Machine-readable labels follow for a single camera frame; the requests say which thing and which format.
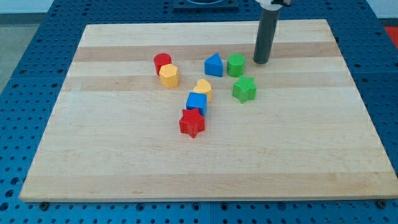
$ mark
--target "table surface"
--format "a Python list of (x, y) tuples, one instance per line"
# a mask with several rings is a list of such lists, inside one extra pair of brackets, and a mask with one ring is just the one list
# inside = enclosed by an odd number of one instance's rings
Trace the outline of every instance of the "table surface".
[[(18, 199), (87, 24), (255, 21), (261, 8), (173, 12), (170, 1), (54, 0), (0, 96), (1, 222), (397, 223), (397, 200), (24, 203)], [(280, 19), (326, 19), (393, 167), (398, 169), (398, 51), (366, 1), (296, 1)]]
[[(280, 21), (266, 65), (251, 60), (257, 25), (88, 25), (21, 199), (397, 197), (395, 172), (327, 21)], [(154, 73), (160, 52), (179, 68), (176, 88)], [(254, 101), (231, 96), (236, 78), (204, 75), (203, 62), (215, 52), (247, 58)], [(212, 84), (213, 101), (206, 131), (192, 139), (180, 134), (178, 120), (201, 78)]]

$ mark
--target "toy block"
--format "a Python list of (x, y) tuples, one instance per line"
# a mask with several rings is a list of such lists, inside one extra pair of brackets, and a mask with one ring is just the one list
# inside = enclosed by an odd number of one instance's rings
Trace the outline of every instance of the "toy block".
[(218, 53), (205, 60), (205, 74), (216, 77), (223, 76), (223, 61)]
[(206, 116), (207, 96), (201, 93), (189, 93), (186, 107), (188, 110), (198, 108), (202, 116)]
[(240, 76), (239, 80), (234, 83), (232, 95), (239, 99), (241, 103), (247, 100), (254, 100), (256, 97), (257, 87), (254, 84), (254, 78), (246, 78)]
[(226, 71), (231, 77), (239, 77), (243, 75), (244, 72), (244, 64), (246, 60), (241, 54), (231, 54), (228, 57), (228, 64), (226, 67)]
[(180, 77), (178, 75), (178, 68), (173, 64), (163, 65), (160, 68), (160, 82), (166, 88), (173, 88), (178, 86)]
[(195, 138), (197, 134), (205, 130), (205, 118), (200, 114), (198, 108), (192, 110), (182, 110), (180, 119), (180, 132), (189, 134)]
[(167, 53), (157, 54), (154, 57), (154, 63), (155, 63), (156, 74), (159, 75), (160, 68), (163, 65), (168, 65), (168, 64), (172, 63), (172, 58)]
[(199, 79), (198, 84), (193, 88), (195, 93), (206, 94), (207, 102), (211, 102), (211, 85), (205, 79)]

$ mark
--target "blue square block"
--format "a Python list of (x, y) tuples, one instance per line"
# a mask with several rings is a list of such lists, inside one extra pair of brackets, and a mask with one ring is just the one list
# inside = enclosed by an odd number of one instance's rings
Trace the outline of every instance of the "blue square block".
[(198, 108), (202, 116), (206, 116), (207, 95), (201, 93), (189, 93), (187, 100), (187, 109)]
[(223, 61), (218, 53), (205, 60), (205, 74), (216, 77), (223, 76)]

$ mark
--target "wood grain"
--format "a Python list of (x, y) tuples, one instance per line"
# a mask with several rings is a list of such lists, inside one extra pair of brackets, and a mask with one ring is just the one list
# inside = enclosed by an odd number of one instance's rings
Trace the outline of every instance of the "wood grain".
[[(397, 177), (327, 22), (280, 21), (267, 65), (251, 60), (256, 26), (87, 26), (20, 198), (396, 198)], [(179, 67), (176, 88), (166, 90), (154, 74), (160, 50)], [(203, 60), (216, 50), (223, 59), (246, 56), (256, 100), (231, 96), (235, 78), (203, 74)], [(213, 101), (206, 131), (191, 139), (178, 120), (201, 78)]]

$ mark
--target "yellow heart block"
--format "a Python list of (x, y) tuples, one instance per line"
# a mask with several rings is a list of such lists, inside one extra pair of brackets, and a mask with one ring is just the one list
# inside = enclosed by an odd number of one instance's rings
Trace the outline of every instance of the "yellow heart block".
[(207, 95), (207, 102), (211, 102), (211, 85), (205, 79), (199, 79), (197, 85), (193, 88), (195, 93)]

